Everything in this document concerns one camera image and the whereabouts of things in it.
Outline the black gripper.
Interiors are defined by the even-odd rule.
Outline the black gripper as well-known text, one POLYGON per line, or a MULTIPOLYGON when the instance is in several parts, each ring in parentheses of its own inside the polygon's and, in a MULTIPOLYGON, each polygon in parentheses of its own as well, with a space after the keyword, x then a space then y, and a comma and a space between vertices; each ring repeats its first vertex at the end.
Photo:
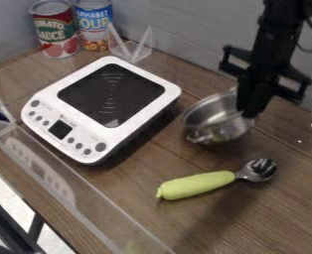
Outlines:
POLYGON ((223 46, 219 69, 237 77, 237 110, 254 118, 270 99, 280 96, 300 103, 310 77, 290 63, 297 48, 297 32, 259 31, 251 50, 223 46))

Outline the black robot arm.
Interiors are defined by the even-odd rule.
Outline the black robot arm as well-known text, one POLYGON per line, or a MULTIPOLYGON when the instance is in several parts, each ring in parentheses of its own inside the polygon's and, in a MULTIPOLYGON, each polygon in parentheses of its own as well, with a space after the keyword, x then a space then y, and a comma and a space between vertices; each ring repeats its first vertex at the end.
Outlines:
POLYGON ((263 0, 251 50, 223 47, 219 69, 237 77, 235 108, 253 119, 270 99, 281 96, 301 103, 312 78, 290 63, 296 49, 312 53, 300 43, 304 24, 312 28, 312 0, 263 0))

